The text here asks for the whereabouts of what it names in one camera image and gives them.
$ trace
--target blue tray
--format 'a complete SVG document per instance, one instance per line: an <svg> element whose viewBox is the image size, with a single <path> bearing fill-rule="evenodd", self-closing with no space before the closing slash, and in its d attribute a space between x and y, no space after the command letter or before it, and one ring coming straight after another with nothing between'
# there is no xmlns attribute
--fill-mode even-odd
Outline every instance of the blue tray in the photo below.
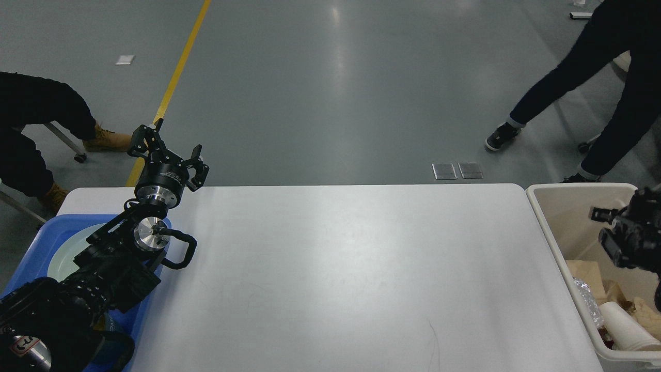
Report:
<svg viewBox="0 0 661 372"><path fill-rule="evenodd" d="M47 276L48 266L53 255L74 234L90 226L106 223L114 217L115 214L63 214L47 221L37 232L34 241L20 261L0 298L27 282L38 277ZM167 219L165 223L168 227L170 226ZM161 266L158 267L155 273L160 275ZM135 341L139 339L150 298L151 295L147 296L146 299L125 314L122 314L119 310L112 310L108 313L111 318L121 325L123 331L130 334ZM90 363L84 371L106 371L111 365L111 363L104 365ZM128 371L130 367L131 364L129 363L124 370Z"/></svg>

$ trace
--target tan boot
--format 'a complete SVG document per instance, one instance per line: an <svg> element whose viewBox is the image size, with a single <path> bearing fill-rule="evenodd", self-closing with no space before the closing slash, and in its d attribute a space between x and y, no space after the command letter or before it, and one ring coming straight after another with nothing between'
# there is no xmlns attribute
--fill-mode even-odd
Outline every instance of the tan boot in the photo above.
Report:
<svg viewBox="0 0 661 372"><path fill-rule="evenodd" d="M131 136L128 134L115 133L101 128L98 122L94 125L96 138L89 141L83 141L86 151L114 151L126 152L131 146Z"/></svg>
<svg viewBox="0 0 661 372"><path fill-rule="evenodd" d="M48 190L43 197L38 197L37 200L39 200L44 207L57 214L68 193L69 190L62 189L57 183L53 182L50 190Z"/></svg>

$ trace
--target yellow tape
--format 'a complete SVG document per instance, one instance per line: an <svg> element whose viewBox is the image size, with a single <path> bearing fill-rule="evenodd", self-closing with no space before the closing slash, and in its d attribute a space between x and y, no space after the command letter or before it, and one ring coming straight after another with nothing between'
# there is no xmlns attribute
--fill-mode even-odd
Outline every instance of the yellow tape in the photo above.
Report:
<svg viewBox="0 0 661 372"><path fill-rule="evenodd" d="M156 111L156 116L154 117L153 122L156 122L158 118L165 117L165 111L167 111L167 107L170 104L170 99L172 98L172 95L175 92L176 85L179 82L179 77L181 76L181 73L184 71L184 66L186 65L186 61L188 60L188 55L190 54L190 50L193 48L193 44L195 43L195 38L198 35L198 31L200 31L200 27L202 26L202 21L204 20L204 16L206 15L207 9L209 9L210 3L211 0L204 0L202 9L200 9L200 14L198 15L198 18L195 21L193 30L190 32L190 35L188 35L188 41L186 42L186 46L184 46L184 51L181 53L181 57L179 57L179 62L176 64L175 72L172 74L170 83L167 85L167 89L165 90L165 95L163 95L163 99L161 100L161 106L159 106L158 111ZM140 173L142 172L142 167L144 165L145 165L145 161L143 159L139 158L136 160L135 164L133 165L133 169L131 170L131 173L128 176L128 180L126 181L127 187L133 187L137 184L137 179L138 177L140 177Z"/></svg>

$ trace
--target chair wheel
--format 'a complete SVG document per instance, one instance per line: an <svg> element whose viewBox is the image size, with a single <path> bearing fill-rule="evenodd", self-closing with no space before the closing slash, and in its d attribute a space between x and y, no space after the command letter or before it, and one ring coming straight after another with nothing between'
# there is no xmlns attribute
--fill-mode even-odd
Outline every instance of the chair wheel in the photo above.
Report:
<svg viewBox="0 0 661 372"><path fill-rule="evenodd" d="M578 144L578 152L585 154L590 149L590 144L587 142L581 142Z"/></svg>

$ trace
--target concrete floor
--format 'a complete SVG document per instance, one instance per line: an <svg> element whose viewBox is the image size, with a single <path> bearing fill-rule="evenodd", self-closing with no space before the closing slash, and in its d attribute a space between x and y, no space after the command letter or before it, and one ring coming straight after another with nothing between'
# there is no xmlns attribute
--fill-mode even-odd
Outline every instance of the concrete floor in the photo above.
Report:
<svg viewBox="0 0 661 372"><path fill-rule="evenodd" d="M64 81L105 127L151 123L203 1L15 1L0 13L0 70ZM588 10L596 2L588 2ZM623 82L607 66L540 114L513 146L483 142L569 51L571 0L212 0L165 115L163 140L198 143L206 185L555 183L604 127ZM135 54L130 66L115 66ZM24 131L63 187L124 186L134 159L84 164L42 126ZM650 132L605 181L659 182ZM432 163L484 179L437 181ZM32 199L4 186L33 210ZM0 287L37 231L0 205Z"/></svg>

